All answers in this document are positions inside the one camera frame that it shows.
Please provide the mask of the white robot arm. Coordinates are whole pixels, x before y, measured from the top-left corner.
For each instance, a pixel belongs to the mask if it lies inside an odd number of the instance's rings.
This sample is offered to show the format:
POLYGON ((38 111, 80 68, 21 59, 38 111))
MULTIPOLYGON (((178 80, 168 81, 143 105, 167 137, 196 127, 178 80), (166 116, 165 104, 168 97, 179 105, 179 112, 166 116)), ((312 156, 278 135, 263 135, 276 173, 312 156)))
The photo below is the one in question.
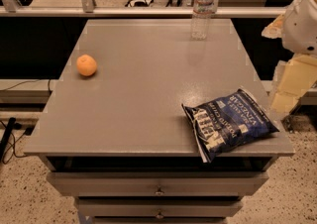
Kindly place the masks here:
POLYGON ((294 53, 270 104, 276 112, 290 113, 317 81, 317 0, 293 0, 284 14, 263 29, 262 36, 281 38, 282 46, 294 53))

